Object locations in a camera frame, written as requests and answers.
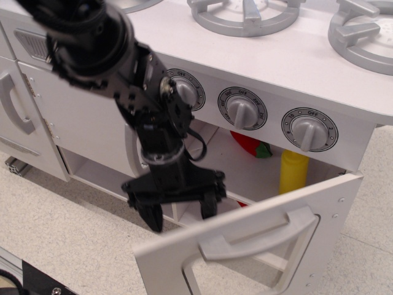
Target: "control knob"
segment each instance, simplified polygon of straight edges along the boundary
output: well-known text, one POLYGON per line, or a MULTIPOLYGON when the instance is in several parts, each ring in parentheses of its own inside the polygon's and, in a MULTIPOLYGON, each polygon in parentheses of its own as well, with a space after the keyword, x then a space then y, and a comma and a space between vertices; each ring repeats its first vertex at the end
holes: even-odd
POLYGON ((190 106, 194 106, 198 101, 198 92, 194 85, 180 77, 174 77, 172 80, 176 82, 176 90, 182 98, 182 101, 190 106))
POLYGON ((176 90, 182 101, 192 107, 192 111, 201 109, 204 105, 205 94, 202 85, 190 73, 182 69, 169 69, 167 73, 176 83, 176 90))
POLYGON ((248 89, 226 88, 221 91, 218 103, 223 117, 236 129, 256 130, 267 121, 268 113, 263 101, 248 89))
POLYGON ((332 148, 338 139, 334 122, 323 112, 311 108, 292 109, 281 123, 286 138, 303 152, 322 152, 332 148))
POLYGON ((329 138, 327 127, 312 117, 296 118, 292 122, 292 134, 303 152, 324 147, 329 138))
POLYGON ((258 122, 257 106, 243 96, 233 96, 228 100, 228 115, 236 129, 249 128, 258 122))

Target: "open oven door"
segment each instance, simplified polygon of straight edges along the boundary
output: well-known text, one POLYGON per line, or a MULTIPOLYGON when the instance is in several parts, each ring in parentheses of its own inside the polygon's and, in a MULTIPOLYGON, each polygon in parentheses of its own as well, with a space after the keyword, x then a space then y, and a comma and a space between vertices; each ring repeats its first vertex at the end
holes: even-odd
POLYGON ((148 295, 312 291, 361 180, 338 176, 135 247, 148 295))

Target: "door handle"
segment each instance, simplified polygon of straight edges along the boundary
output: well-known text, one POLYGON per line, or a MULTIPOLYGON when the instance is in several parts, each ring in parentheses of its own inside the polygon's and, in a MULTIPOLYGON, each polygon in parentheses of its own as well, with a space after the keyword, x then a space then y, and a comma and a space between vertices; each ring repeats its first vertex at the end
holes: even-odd
POLYGON ((199 242, 201 254, 207 261, 260 254, 298 237, 317 219, 308 206, 286 214, 288 223, 285 226, 233 245, 223 235, 199 242))
POLYGON ((136 144, 138 137, 136 136, 136 132, 128 124, 124 125, 124 138, 128 164, 135 174, 135 177, 138 177, 144 174, 145 170, 138 156, 138 147, 136 144))
POLYGON ((35 130, 30 119, 21 119, 11 100, 11 90, 15 87, 11 75, 2 73, 0 75, 0 102, 11 122, 22 132, 29 135, 35 130))

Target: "yellow bottle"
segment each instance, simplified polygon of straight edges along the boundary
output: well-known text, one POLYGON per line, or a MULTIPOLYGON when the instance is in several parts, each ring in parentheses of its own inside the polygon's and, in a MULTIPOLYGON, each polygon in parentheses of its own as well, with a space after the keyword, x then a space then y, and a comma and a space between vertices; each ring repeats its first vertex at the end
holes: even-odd
POLYGON ((281 155, 279 193, 294 191, 306 185, 309 157, 285 150, 281 155))

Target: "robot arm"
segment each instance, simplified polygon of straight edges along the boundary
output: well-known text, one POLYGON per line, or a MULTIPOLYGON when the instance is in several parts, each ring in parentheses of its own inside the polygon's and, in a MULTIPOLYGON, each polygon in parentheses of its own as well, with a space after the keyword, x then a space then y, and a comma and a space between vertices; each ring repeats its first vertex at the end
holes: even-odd
MULTIPOLYGON (((104 0, 17 0, 47 31, 47 61, 71 85, 113 99, 136 130, 150 173, 122 186, 154 231, 162 203, 199 200, 203 218, 226 196, 224 174, 199 168, 185 150, 191 107, 156 54, 134 38, 128 18, 104 0)), ((203 142, 203 153, 206 145, 203 142)))

